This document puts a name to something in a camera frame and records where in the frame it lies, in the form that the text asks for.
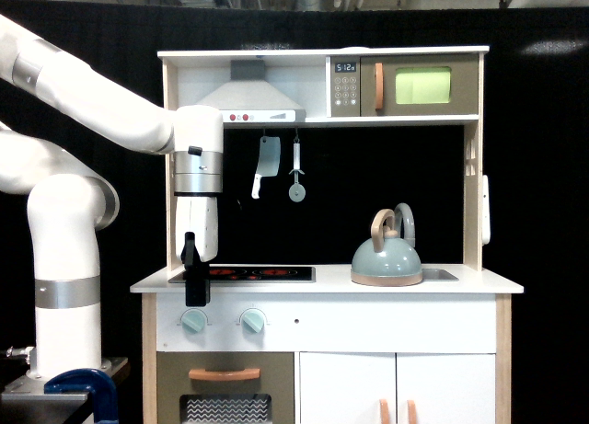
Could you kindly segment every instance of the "knob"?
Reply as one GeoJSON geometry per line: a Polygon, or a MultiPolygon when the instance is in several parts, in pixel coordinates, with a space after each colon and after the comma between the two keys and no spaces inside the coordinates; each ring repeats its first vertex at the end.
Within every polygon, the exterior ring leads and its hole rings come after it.
{"type": "Polygon", "coordinates": [[[190,309],[184,313],[180,322],[187,332],[198,334],[206,326],[206,315],[200,309],[190,309]]]}
{"type": "Polygon", "coordinates": [[[248,309],[241,316],[241,324],[251,333],[258,334],[264,328],[264,313],[260,309],[248,309]]]}

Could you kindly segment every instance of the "black curtain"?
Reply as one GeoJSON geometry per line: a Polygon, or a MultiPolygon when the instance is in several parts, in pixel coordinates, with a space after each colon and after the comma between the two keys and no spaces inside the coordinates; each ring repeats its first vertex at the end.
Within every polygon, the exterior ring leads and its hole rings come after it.
{"type": "MultiPolygon", "coordinates": [[[[483,257],[525,286],[514,297],[514,423],[586,421],[589,9],[295,13],[0,0],[0,13],[158,105],[161,50],[490,45],[483,257]]],[[[129,286],[165,266],[163,158],[125,151],[7,83],[0,120],[61,145],[120,194],[119,218],[98,233],[103,354],[129,357],[121,423],[141,422],[141,306],[129,286]]],[[[253,201],[261,131],[225,132],[216,262],[349,263],[374,213],[400,201],[414,211],[422,261],[461,261],[461,127],[299,130],[301,203],[288,199],[295,130],[268,134],[281,137],[281,169],[253,201]]],[[[5,349],[34,343],[34,291],[26,197],[0,194],[0,211],[5,349]]]]}

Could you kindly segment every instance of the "range hood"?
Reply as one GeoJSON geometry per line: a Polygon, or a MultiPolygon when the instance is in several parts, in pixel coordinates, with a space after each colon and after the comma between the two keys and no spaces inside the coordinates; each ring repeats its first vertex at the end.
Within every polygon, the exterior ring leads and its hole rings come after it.
{"type": "Polygon", "coordinates": [[[231,80],[198,105],[221,110],[227,123],[304,122],[306,112],[265,80],[264,61],[232,61],[231,80]]]}

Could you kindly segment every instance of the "oven handle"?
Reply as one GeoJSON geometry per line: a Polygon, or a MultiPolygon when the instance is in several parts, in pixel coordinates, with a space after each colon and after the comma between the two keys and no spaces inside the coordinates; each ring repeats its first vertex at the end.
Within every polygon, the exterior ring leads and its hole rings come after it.
{"type": "Polygon", "coordinates": [[[260,369],[244,369],[236,372],[209,372],[206,369],[191,369],[188,372],[191,380],[198,381],[244,381],[260,378],[260,369]]]}

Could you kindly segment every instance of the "digital clock display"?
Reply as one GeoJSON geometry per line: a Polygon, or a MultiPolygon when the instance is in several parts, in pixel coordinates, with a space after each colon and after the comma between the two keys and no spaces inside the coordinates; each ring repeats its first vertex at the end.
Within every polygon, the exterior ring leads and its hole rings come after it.
{"type": "Polygon", "coordinates": [[[335,73],[354,73],[356,71],[356,63],[336,63],[335,73]]]}

